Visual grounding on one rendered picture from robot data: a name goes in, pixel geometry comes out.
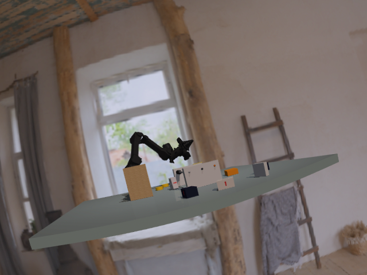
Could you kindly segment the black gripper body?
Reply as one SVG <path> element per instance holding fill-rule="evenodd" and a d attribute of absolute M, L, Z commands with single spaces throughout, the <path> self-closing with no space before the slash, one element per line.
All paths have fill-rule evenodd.
<path fill-rule="evenodd" d="M 187 152 L 187 149 L 184 147 L 184 144 L 182 143 L 182 140 L 180 138 L 177 139 L 178 147 L 174 148 L 174 153 L 180 157 L 181 154 L 184 154 L 187 158 L 190 158 L 191 155 Z"/>

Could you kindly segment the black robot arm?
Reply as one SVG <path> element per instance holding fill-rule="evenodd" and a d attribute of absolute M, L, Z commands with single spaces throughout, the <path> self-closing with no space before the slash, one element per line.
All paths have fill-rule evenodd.
<path fill-rule="evenodd" d="M 144 135 L 142 132 L 134 132 L 134 134 L 130 137 L 130 143 L 131 143 L 131 158 L 128 161 L 125 168 L 138 166 L 142 163 L 142 158 L 139 157 L 139 144 L 145 144 L 148 147 L 150 147 L 164 161 L 167 161 L 169 159 L 170 163 L 174 163 L 173 160 L 178 157 L 174 153 L 170 143 L 164 144 L 162 148 L 156 143 L 154 143 L 151 139 L 149 139 L 147 135 Z"/>

